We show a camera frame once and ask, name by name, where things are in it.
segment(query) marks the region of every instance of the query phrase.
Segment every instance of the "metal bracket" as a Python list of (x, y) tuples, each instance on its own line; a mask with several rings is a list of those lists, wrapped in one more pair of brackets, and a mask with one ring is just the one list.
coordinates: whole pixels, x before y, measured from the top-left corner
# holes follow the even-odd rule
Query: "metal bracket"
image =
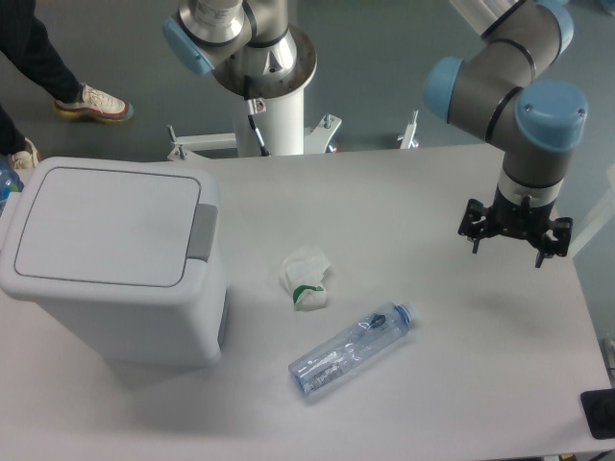
[(608, 167), (606, 176), (610, 189), (577, 225), (576, 236), (570, 244), (568, 253), (575, 257), (589, 241), (615, 216), (615, 164)]
[[(334, 152), (332, 138), (335, 136), (342, 119), (327, 114), (315, 128), (306, 128), (305, 154), (326, 154)], [(202, 134), (196, 136), (175, 136), (173, 127), (168, 127), (173, 150), (167, 157), (169, 160), (185, 160), (188, 152), (214, 151), (223, 149), (235, 149), (237, 139), (234, 133)]]
[(400, 149), (417, 149), (419, 147), (419, 141), (414, 136), (416, 135), (417, 119), (419, 117), (419, 111), (415, 110), (412, 113), (412, 119), (406, 126), (406, 132), (397, 137), (397, 140), (401, 142)]
[(332, 139), (342, 125), (342, 119), (331, 114), (325, 115), (314, 129), (309, 129), (304, 142), (305, 154), (326, 154), (334, 152)]

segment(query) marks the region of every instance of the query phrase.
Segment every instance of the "sneaker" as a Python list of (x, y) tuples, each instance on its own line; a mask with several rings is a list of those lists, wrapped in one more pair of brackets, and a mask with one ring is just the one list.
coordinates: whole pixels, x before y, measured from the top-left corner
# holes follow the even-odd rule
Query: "sneaker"
[(64, 118), (93, 118), (101, 122), (123, 122), (133, 116), (133, 106), (99, 89), (82, 84), (79, 100), (67, 104), (56, 100), (54, 109)]
[(31, 170), (40, 162), (40, 153), (30, 139), (26, 137), (26, 150), (7, 156), (13, 170)]

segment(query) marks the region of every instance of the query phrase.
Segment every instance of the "blue joint cap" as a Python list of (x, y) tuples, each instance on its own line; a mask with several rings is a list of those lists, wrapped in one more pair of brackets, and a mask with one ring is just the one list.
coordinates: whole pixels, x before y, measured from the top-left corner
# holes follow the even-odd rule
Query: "blue joint cap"
[(568, 82), (543, 80), (521, 92), (515, 119), (521, 133), (549, 152), (569, 152), (580, 143), (587, 118), (587, 99)]
[(568, 10), (562, 6), (561, 1), (537, 0), (536, 5), (545, 7), (553, 14), (553, 16), (555, 16), (555, 19), (557, 19), (557, 23), (559, 24), (559, 32), (561, 33), (561, 48), (559, 50), (559, 54), (561, 55), (566, 48), (568, 48), (570, 42), (573, 41), (573, 36), (575, 35), (575, 23), (573, 21), (573, 17), (570, 15)]
[(211, 62), (172, 17), (166, 20), (162, 31), (171, 49), (188, 69), (198, 75), (213, 70)]
[(455, 81), (462, 64), (463, 60), (460, 58), (444, 58), (431, 70), (423, 88), (425, 107), (447, 123)]

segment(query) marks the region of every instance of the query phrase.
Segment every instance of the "black pants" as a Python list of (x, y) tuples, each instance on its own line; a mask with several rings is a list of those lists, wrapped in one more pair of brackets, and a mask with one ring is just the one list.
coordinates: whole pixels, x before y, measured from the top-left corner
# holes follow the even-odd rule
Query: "black pants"
[[(75, 101), (79, 96), (79, 82), (49, 42), (44, 24), (34, 16), (34, 5), (30, 12), (14, 9), (13, 5), (15, 3), (11, 1), (0, 0), (0, 51), (23, 75), (42, 86), (54, 99), (65, 103)], [(4, 94), (10, 91), (2, 82), (0, 90)], [(0, 106), (0, 154), (14, 154), (23, 151), (25, 146), (24, 135)]]

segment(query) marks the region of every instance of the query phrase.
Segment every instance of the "white trash bin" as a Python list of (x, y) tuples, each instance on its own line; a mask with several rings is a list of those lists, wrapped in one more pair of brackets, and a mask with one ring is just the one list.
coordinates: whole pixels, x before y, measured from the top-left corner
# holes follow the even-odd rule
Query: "white trash bin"
[(0, 218), (0, 288), (107, 359), (220, 358), (226, 279), (207, 172), (50, 158)]

